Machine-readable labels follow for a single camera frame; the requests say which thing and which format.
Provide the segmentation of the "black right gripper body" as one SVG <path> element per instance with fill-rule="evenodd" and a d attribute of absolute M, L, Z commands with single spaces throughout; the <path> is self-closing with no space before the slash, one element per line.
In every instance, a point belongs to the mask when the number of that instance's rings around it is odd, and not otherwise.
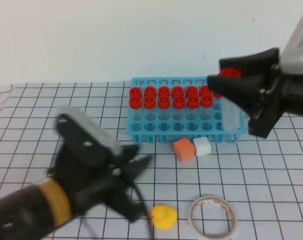
<path fill-rule="evenodd" d="M 247 70 L 250 101 L 248 133 L 267 138 L 284 112 L 281 91 L 285 75 L 278 64 L 253 64 Z"/>

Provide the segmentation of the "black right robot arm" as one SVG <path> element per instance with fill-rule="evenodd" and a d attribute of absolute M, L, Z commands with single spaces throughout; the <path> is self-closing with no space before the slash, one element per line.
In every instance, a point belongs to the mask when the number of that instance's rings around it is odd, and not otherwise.
<path fill-rule="evenodd" d="M 250 135 L 266 138 L 283 113 L 303 116 L 303 72 L 286 73 L 278 48 L 222 58 L 219 66 L 208 88 L 249 115 Z"/>

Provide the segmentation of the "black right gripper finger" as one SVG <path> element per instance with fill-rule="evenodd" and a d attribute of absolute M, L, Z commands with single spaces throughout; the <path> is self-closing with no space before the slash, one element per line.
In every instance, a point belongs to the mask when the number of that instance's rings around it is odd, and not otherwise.
<path fill-rule="evenodd" d="M 270 88 L 272 73 L 249 77 L 207 77 L 208 87 L 238 105 L 254 119 L 272 118 Z"/>
<path fill-rule="evenodd" d="M 274 47 L 252 55 L 221 58 L 219 67 L 220 70 L 225 68 L 238 69 L 243 77 L 268 75 L 272 66 L 279 63 L 279 54 L 280 49 Z"/>

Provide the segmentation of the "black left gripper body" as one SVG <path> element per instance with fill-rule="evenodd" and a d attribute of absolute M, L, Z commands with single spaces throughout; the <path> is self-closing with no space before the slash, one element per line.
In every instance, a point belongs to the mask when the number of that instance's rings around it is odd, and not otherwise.
<path fill-rule="evenodd" d="M 61 184 L 71 204 L 73 216 L 105 204 L 130 222 L 142 215 L 142 205 L 127 195 L 127 189 L 112 174 L 112 152 L 86 133 L 71 117 L 59 114 L 56 130 L 63 139 L 54 166 L 53 178 Z"/>

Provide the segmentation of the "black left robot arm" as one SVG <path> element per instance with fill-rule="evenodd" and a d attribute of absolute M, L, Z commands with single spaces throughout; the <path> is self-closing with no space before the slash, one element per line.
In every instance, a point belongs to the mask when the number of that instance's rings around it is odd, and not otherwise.
<path fill-rule="evenodd" d="M 148 215 L 127 190 L 151 155 L 136 159 L 137 144 L 120 144 L 84 114 L 59 114 L 56 130 L 63 144 L 48 178 L 0 199 L 0 240 L 40 240 L 100 204 L 130 222 Z"/>

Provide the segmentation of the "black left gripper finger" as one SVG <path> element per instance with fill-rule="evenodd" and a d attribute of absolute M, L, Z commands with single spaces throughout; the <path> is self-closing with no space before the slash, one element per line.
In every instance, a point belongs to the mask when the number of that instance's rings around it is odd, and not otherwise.
<path fill-rule="evenodd" d="M 111 173 L 123 187 L 131 187 L 135 179 L 151 164 L 151 161 L 151 155 L 145 155 L 139 159 L 120 160 L 118 164 L 111 165 Z"/>
<path fill-rule="evenodd" d="M 114 156 L 115 163 L 128 163 L 133 160 L 139 151 L 138 144 L 122 145 L 120 155 Z"/>

